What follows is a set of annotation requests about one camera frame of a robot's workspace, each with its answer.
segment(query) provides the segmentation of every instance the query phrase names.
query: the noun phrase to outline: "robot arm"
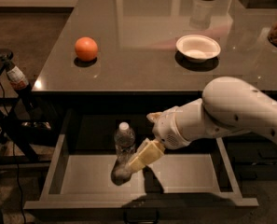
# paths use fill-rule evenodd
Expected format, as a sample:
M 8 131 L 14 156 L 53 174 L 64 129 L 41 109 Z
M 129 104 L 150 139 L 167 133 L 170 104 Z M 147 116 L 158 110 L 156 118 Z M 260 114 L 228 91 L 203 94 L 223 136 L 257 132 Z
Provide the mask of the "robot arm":
M 277 102 L 234 77 L 214 79 L 201 99 L 147 117 L 156 139 L 144 141 L 129 161 L 134 172 L 159 159 L 164 148 L 186 147 L 201 138 L 253 132 L 277 144 Z

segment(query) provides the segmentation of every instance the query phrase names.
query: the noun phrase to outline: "drawer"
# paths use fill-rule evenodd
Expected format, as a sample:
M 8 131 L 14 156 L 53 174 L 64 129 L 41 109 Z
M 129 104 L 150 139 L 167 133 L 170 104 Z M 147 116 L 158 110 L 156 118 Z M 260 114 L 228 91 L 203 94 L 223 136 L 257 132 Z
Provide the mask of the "drawer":
M 239 217 L 258 207 L 244 198 L 222 139 L 167 150 L 158 161 L 116 185 L 113 132 L 127 120 L 137 144 L 152 138 L 144 115 L 79 115 L 69 110 L 38 201 L 24 209 L 43 221 L 179 220 Z

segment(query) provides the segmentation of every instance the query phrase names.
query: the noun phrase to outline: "bowl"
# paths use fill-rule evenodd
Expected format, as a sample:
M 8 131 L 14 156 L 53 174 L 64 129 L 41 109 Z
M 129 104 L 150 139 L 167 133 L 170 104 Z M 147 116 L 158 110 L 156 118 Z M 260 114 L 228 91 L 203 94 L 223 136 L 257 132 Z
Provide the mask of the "bowl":
M 216 57 L 221 48 L 210 37 L 204 35 L 185 35 L 176 42 L 176 48 L 193 63 L 203 63 Z

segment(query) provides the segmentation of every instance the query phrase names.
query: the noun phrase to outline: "dark floor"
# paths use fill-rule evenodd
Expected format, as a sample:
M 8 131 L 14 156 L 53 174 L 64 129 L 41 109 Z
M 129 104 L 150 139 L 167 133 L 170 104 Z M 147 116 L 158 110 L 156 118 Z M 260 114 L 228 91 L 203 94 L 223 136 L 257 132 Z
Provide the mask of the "dark floor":
M 46 61 L 54 43 L 68 18 L 68 13 L 0 13 L 0 48 L 12 49 L 13 61 L 32 79 L 36 78 Z M 15 95 L 2 78 L 7 95 Z M 12 143 L 7 142 L 1 151 L 12 153 Z M 40 153 L 52 153 L 49 147 L 35 147 Z M 20 182 L 23 190 L 23 203 L 38 200 L 41 185 L 48 167 L 40 168 L 22 166 Z M 243 196 L 257 197 L 260 206 L 244 217 L 233 220 L 217 221 L 161 221 L 161 224 L 277 224 L 277 181 L 243 181 L 240 182 Z M 17 185 L 17 167 L 0 166 L 0 207 L 6 224 L 23 223 L 20 210 L 21 193 Z M 43 223 L 26 213 L 27 222 Z

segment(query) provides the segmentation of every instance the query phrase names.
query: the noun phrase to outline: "countertop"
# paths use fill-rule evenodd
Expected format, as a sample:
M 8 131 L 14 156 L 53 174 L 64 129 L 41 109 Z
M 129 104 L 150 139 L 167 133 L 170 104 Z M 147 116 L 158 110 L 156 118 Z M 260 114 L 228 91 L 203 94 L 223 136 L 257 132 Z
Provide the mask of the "countertop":
M 277 48 L 267 39 L 277 9 L 246 9 L 238 0 L 79 0 L 33 92 L 198 92 L 216 77 L 239 77 L 277 91 Z M 188 62 L 175 47 L 183 35 L 207 35 L 221 53 Z M 82 36 L 99 47 L 97 61 L 79 65 Z

